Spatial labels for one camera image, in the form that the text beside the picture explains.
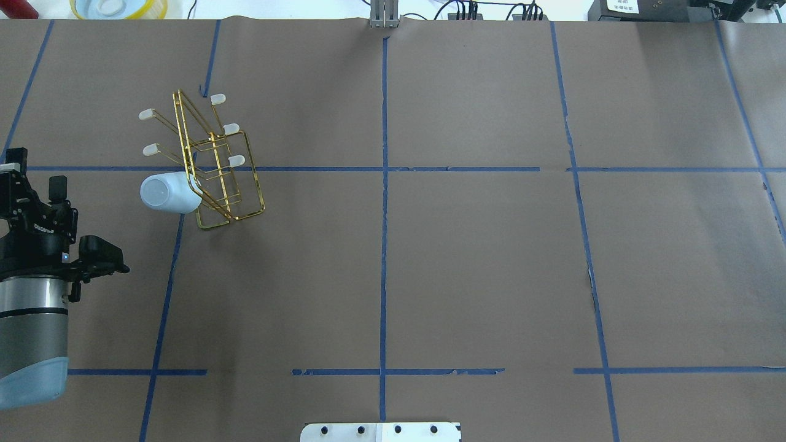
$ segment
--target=table surface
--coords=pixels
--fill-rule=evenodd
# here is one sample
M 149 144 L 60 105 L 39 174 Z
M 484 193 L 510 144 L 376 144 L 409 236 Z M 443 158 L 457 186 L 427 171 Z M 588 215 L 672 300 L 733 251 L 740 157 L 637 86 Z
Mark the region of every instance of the table surface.
M 85 285 L 59 400 L 4 442 L 786 434 L 786 28 L 4 20 L 0 127 L 129 274 Z M 147 209 L 182 88 L 224 93 L 264 214 Z M 250 171 L 239 171 L 246 179 Z

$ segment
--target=blue tape line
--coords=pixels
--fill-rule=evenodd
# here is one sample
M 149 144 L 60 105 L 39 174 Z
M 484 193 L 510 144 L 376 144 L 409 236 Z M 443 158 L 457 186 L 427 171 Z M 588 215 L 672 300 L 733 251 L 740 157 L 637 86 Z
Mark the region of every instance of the blue tape line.
M 748 140 L 751 142 L 751 148 L 753 149 L 753 155 L 756 158 L 756 165 L 760 168 L 764 168 L 764 163 L 762 162 L 762 156 L 758 151 L 758 146 L 756 145 L 756 139 L 753 136 L 753 131 L 751 130 L 751 123 L 747 118 L 747 112 L 745 112 L 745 107 L 742 105 L 742 98 L 740 97 L 740 92 L 737 89 L 736 81 L 734 80 L 734 74 L 732 73 L 731 65 L 729 64 L 729 57 L 726 55 L 726 47 L 723 42 L 723 36 L 721 35 L 721 25 L 716 20 L 715 22 L 715 35 L 718 36 L 718 45 L 721 48 L 721 57 L 723 59 L 723 66 L 726 70 L 726 75 L 729 77 L 729 83 L 731 84 L 732 91 L 734 92 L 734 100 L 737 103 L 737 108 L 740 110 L 740 115 L 742 116 L 742 121 L 745 125 L 745 132 L 747 133 Z M 783 219 L 780 217 L 780 211 L 778 210 L 778 204 L 775 202 L 775 196 L 773 195 L 773 188 L 769 185 L 769 179 L 767 178 L 767 174 L 764 171 L 760 171 L 762 176 L 762 181 L 764 182 L 764 187 L 766 188 L 767 197 L 769 198 L 769 206 L 773 209 L 773 216 L 775 216 L 775 223 L 778 226 L 778 233 L 780 233 L 780 240 L 781 242 L 786 245 L 786 229 L 784 229 Z
M 221 20 L 215 21 L 215 31 L 213 32 L 213 47 L 210 49 L 210 61 L 208 62 L 208 75 L 204 79 L 204 92 L 202 97 L 208 96 L 210 90 L 210 78 L 213 76 L 213 62 L 215 61 L 215 48 L 219 45 L 219 30 L 221 29 Z
M 380 258 L 380 422 L 386 419 L 387 390 L 387 39 L 382 39 L 382 253 Z
M 448 167 L 398 167 L 398 168 L 389 168 L 391 172 L 540 172 L 540 168 L 535 167 L 455 167 L 455 166 L 448 166 Z
M 207 376 L 207 370 L 179 370 L 179 369 L 169 369 L 169 370 L 157 370 L 156 376 Z
M 235 170 L 248 170 L 251 168 L 235 168 Z M 272 172 L 382 172 L 382 168 L 375 167 L 354 167 L 354 166 L 338 166 L 338 167 L 311 167 L 311 166 L 259 166 L 257 171 L 272 171 Z
M 151 370 L 69 368 L 68 376 L 150 376 Z
M 504 368 L 388 368 L 391 376 L 447 376 L 451 374 L 469 376 L 494 376 L 505 372 Z
M 68 376 L 150 376 L 152 370 L 125 368 L 69 368 Z M 207 370 L 158 370 L 157 376 L 207 376 Z
M 759 172 L 760 168 L 576 168 L 579 172 L 708 172 L 708 173 L 730 173 L 730 172 Z
M 29 171 L 182 171 L 183 166 L 28 166 Z
M 180 215 L 180 222 L 178 223 L 178 233 L 174 237 L 174 251 L 172 252 L 172 264 L 169 269 L 169 280 L 167 281 L 167 294 L 163 299 L 163 309 L 161 311 L 161 322 L 158 326 L 158 338 L 156 339 L 156 352 L 152 358 L 152 370 L 150 374 L 150 384 L 148 386 L 147 400 L 145 401 L 145 413 L 142 415 L 142 426 L 139 433 L 139 442 L 145 442 L 147 437 L 147 427 L 150 419 L 150 410 L 152 409 L 152 397 L 156 391 L 156 375 L 158 365 L 161 360 L 161 348 L 163 347 L 163 334 L 167 329 L 167 317 L 169 316 L 169 302 L 172 298 L 172 287 L 174 286 L 174 270 L 178 264 L 180 256 L 180 241 L 183 235 L 183 221 L 185 215 Z
M 17 131 L 17 124 L 19 123 L 19 118 L 22 117 L 22 110 L 24 109 L 24 103 L 28 100 L 28 94 L 30 94 L 30 89 L 33 86 L 33 80 L 35 79 L 35 73 L 39 70 L 39 65 L 41 64 L 41 59 L 44 56 L 44 50 L 46 50 L 46 44 L 49 42 L 49 37 L 52 35 L 52 27 L 54 26 L 54 20 L 50 20 L 49 26 L 46 27 L 46 33 L 44 34 L 44 39 L 41 42 L 41 47 L 39 48 L 39 55 L 35 58 L 35 63 L 33 64 L 33 69 L 30 72 L 30 77 L 28 78 L 28 84 L 24 87 L 24 92 L 22 93 L 22 98 L 19 100 L 19 107 L 17 107 L 17 114 L 13 116 L 13 122 L 11 123 L 11 129 L 8 131 L 8 136 L 6 137 L 6 144 L 2 148 L 2 158 L 5 161 L 6 158 L 6 150 L 11 146 L 11 140 L 13 140 L 13 134 Z
M 182 171 L 182 166 L 28 166 L 30 171 Z M 248 166 L 235 168 L 236 171 L 250 171 Z M 267 172 L 382 172 L 384 168 L 375 166 L 257 166 L 257 171 Z M 765 172 L 783 173 L 786 168 L 583 168 L 583 172 L 707 172 L 707 173 L 745 173 Z M 539 167 L 421 167 L 400 166 L 387 168 L 388 172 L 540 172 Z
M 578 218 L 582 227 L 582 239 L 584 241 L 584 254 L 586 256 L 587 267 L 589 270 L 589 282 L 592 286 L 592 297 L 595 302 L 595 326 L 597 328 L 597 341 L 601 348 L 601 362 L 604 368 L 604 381 L 606 384 L 606 401 L 608 403 L 608 415 L 612 424 L 612 438 L 614 442 L 619 442 L 619 428 L 617 426 L 617 411 L 614 405 L 614 392 L 612 391 L 612 377 L 608 373 L 608 356 L 606 353 L 606 340 L 603 333 L 603 319 L 601 318 L 601 303 L 597 296 L 597 285 L 595 284 L 595 270 L 592 261 L 592 251 L 590 250 L 590 236 L 587 233 L 586 217 L 584 216 L 584 202 L 582 201 L 581 185 L 578 181 L 578 165 L 576 164 L 576 153 L 573 146 L 573 136 L 571 128 L 567 124 L 567 99 L 565 97 L 565 85 L 562 77 L 562 66 L 560 65 L 560 48 L 556 42 L 556 28 L 554 22 L 549 22 L 551 26 L 551 41 L 554 48 L 554 64 L 556 65 L 556 79 L 560 85 L 560 100 L 562 102 L 562 116 L 565 122 L 565 136 L 571 153 L 571 168 L 573 174 L 573 185 L 576 192 L 576 203 L 578 204 Z
M 387 368 L 386 376 L 447 376 L 451 374 L 468 376 L 494 376 L 504 373 L 504 368 Z M 292 376 L 378 376 L 376 368 L 308 368 L 293 370 Z
M 575 368 L 574 374 L 603 374 L 602 368 Z M 610 374 L 691 374 L 691 373 L 777 373 L 786 374 L 782 366 L 628 366 L 609 368 Z
M 293 370 L 292 376 L 379 376 L 377 368 L 307 368 Z

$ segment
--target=white cup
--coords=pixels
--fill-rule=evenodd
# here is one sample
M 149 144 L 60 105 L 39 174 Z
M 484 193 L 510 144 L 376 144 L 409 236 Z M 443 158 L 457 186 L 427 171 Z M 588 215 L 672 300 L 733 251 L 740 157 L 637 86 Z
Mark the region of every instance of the white cup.
M 139 196 L 149 208 L 172 213 L 191 213 L 202 202 L 184 171 L 150 175 L 139 187 Z

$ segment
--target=gold wire rack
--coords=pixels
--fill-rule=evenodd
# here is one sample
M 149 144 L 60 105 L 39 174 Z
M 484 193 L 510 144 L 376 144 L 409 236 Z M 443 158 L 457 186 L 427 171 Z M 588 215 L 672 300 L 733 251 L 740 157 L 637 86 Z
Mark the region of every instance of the gold wire rack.
M 183 166 L 189 188 L 202 198 L 195 213 L 197 225 L 205 230 L 224 226 L 232 220 L 250 218 L 265 211 L 265 201 L 248 135 L 235 123 L 223 125 L 216 110 L 216 106 L 224 101 L 226 101 L 224 94 L 210 96 L 211 110 L 220 128 L 218 130 L 205 119 L 182 90 L 172 94 L 175 123 L 155 109 L 146 109 L 139 113 L 140 120 L 158 120 L 178 136 L 179 154 L 161 147 L 158 143 L 146 146 L 142 153 L 146 157 L 160 154 Z M 233 154 L 230 146 L 231 138 L 245 145 L 244 154 Z M 197 158 L 200 160 L 200 166 L 197 166 Z M 242 168 L 247 159 L 248 166 Z M 256 198 L 246 199 L 246 202 L 253 203 L 250 211 L 248 208 L 241 210 L 244 194 L 237 182 L 237 173 L 246 169 L 252 175 L 256 195 Z M 206 220 L 211 218 L 208 213 L 218 213 L 219 221 L 207 222 Z

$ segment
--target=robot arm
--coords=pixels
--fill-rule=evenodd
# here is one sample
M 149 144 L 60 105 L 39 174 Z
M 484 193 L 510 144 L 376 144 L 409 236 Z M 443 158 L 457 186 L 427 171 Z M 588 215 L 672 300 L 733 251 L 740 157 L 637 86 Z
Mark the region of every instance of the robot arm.
M 69 262 L 79 213 L 68 200 L 64 176 L 50 178 L 50 203 L 27 177 L 28 151 L 9 149 L 0 164 L 0 410 L 53 400 L 68 374 L 68 303 L 82 283 L 128 273 L 123 251 L 97 236 L 79 240 Z

